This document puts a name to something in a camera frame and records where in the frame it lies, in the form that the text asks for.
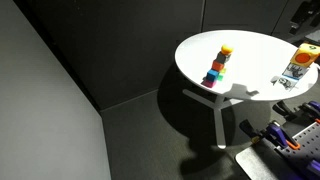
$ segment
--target stacked blocks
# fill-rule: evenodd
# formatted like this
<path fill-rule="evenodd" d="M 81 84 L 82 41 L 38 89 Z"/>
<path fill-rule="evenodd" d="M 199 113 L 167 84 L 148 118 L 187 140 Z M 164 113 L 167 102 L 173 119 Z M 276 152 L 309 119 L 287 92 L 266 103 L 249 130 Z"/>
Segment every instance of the stacked blocks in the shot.
<path fill-rule="evenodd" d="M 319 46 L 301 44 L 276 84 L 282 84 L 286 90 L 291 90 L 307 73 L 308 67 L 318 58 L 319 54 Z"/>
<path fill-rule="evenodd" d="M 218 53 L 217 58 L 213 61 L 211 69 L 208 71 L 207 76 L 204 81 L 204 85 L 212 88 L 217 80 L 221 81 L 223 79 L 223 74 L 226 69 L 224 69 L 224 64 L 229 60 L 233 49 L 227 45 L 221 47 L 221 51 Z"/>

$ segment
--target table base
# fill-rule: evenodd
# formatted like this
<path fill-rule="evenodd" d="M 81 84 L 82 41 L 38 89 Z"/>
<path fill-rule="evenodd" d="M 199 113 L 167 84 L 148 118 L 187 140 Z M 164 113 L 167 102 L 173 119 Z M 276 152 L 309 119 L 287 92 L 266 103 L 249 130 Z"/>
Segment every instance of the table base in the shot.
<path fill-rule="evenodd" d="M 224 127 L 222 122 L 222 115 L 221 110 L 223 108 L 238 104 L 242 102 L 242 100 L 238 99 L 230 99 L 227 101 L 224 101 L 225 97 L 217 95 L 216 100 L 214 102 L 209 101 L 187 89 L 184 89 L 182 91 L 185 95 L 189 96 L 190 98 L 210 107 L 213 109 L 214 112 L 214 122 L 215 122 L 215 129 L 216 129 L 216 139 L 217 139 L 217 145 L 220 149 L 226 148 L 226 140 L 225 140 L 225 134 L 224 134 Z"/>

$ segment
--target white round table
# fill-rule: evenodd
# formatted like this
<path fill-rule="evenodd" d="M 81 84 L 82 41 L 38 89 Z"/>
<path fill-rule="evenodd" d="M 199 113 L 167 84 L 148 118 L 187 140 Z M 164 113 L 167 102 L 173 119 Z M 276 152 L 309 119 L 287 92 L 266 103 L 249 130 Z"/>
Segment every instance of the white round table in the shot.
<path fill-rule="evenodd" d="M 223 44 L 234 48 L 225 64 L 226 73 L 214 87 L 206 87 L 201 83 Z M 175 59 L 182 74 L 200 88 L 218 95 L 215 102 L 211 102 L 183 90 L 184 94 L 214 110 L 218 147 L 226 147 L 221 109 L 242 100 L 274 101 L 292 98 L 308 91 L 316 83 L 318 71 L 314 64 L 291 91 L 277 88 L 271 83 L 273 77 L 283 73 L 296 50 L 297 47 L 283 40 L 238 30 L 197 34 L 178 46 Z M 234 99 L 224 101 L 225 97 Z"/>

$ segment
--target gray wall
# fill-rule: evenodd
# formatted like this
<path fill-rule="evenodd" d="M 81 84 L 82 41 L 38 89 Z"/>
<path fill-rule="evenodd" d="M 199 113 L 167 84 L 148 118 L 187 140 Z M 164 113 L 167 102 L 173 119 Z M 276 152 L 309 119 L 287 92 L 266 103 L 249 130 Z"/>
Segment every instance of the gray wall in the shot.
<path fill-rule="evenodd" d="M 174 83 L 174 72 L 167 71 L 176 47 L 201 30 L 270 35 L 276 29 L 277 37 L 289 38 L 288 22 L 300 5 L 298 0 L 206 0 L 205 6 L 204 0 L 26 1 L 100 109 Z M 172 79 L 162 82 L 165 75 Z"/>
<path fill-rule="evenodd" d="M 99 114 L 11 0 L 0 22 L 0 179 L 111 179 Z"/>

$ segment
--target dark floor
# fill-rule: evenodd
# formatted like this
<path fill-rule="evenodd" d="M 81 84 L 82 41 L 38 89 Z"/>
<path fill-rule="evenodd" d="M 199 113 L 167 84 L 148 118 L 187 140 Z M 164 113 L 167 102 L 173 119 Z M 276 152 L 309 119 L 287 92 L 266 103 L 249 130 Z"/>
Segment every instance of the dark floor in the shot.
<path fill-rule="evenodd" d="M 192 89 L 181 80 L 102 112 L 113 180 L 215 180 L 248 179 L 234 157 L 250 145 L 238 128 L 248 119 L 257 128 L 271 120 L 284 122 L 271 111 L 275 102 L 242 102 L 223 110 L 227 148 L 215 141 L 213 112 L 182 94 Z M 307 93 L 285 100 L 290 108 L 303 102 L 320 102 L 320 80 Z"/>

